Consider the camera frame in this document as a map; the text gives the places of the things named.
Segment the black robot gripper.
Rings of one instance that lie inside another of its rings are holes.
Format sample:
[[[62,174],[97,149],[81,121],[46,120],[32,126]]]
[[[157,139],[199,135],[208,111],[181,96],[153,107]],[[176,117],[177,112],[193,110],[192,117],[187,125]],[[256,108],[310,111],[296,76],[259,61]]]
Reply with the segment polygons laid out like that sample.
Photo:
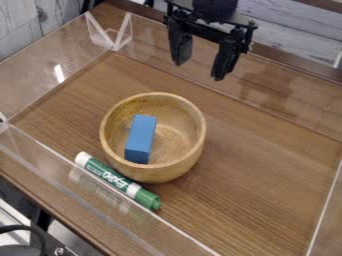
[[[168,29],[169,52],[180,66],[192,55],[192,35],[219,43],[211,77],[224,79],[233,70],[240,44],[249,44],[257,25],[236,12],[239,0],[164,0],[163,23]]]

